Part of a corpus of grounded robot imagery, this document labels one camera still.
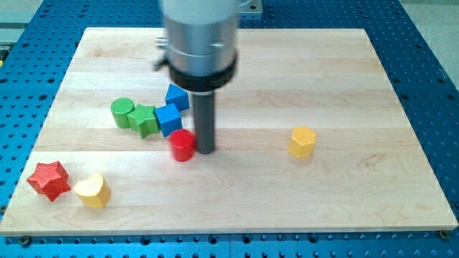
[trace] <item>red block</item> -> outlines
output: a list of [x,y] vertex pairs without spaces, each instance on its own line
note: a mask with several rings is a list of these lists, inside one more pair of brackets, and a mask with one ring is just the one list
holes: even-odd
[[188,130],[175,130],[169,142],[172,147],[172,156],[176,161],[184,162],[194,155],[194,135]]
[[27,179],[30,186],[39,194],[44,194],[54,201],[60,194],[70,191],[67,183],[69,175],[59,161],[43,164],[37,163],[35,172]]

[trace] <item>black band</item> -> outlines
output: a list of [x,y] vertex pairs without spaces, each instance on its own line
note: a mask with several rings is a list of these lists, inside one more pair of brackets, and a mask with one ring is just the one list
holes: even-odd
[[178,71],[169,63],[169,74],[171,79],[180,87],[192,92],[208,92],[215,90],[229,82],[236,70],[237,54],[231,65],[214,75],[210,76],[190,76]]

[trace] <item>green block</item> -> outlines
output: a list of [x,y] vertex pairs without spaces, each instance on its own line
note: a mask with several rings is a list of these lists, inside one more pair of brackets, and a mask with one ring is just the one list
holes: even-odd
[[115,123],[120,128],[129,128],[128,114],[134,110],[134,101],[127,97],[119,98],[110,105]]
[[154,110],[155,106],[147,107],[138,104],[136,109],[128,114],[129,125],[132,130],[139,132],[142,138],[145,138],[150,133],[159,132]]

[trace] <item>green cylinder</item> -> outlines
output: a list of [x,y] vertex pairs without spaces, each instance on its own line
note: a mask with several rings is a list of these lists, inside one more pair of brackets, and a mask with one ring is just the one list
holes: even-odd
[[134,110],[134,101],[127,97],[119,98],[110,105],[115,123],[120,128],[130,128],[128,114]]

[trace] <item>blue pegboard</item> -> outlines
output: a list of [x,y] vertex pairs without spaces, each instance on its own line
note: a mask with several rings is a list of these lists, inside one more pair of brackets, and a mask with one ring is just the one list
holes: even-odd
[[[242,28],[363,28],[456,216],[459,92],[398,1],[264,0]],[[152,0],[44,0],[0,68],[0,206],[7,205],[86,27],[159,27]],[[459,231],[0,237],[0,257],[459,257]]]

